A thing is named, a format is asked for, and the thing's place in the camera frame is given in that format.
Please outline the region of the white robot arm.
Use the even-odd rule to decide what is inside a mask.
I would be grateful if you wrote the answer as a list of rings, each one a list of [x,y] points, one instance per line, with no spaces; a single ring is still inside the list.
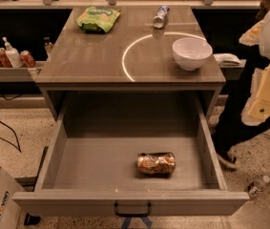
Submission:
[[[260,55],[270,60],[270,11],[239,40],[246,46],[259,46]],[[270,63],[263,69],[255,69],[250,97],[241,113],[241,121],[248,126],[258,126],[270,117]]]

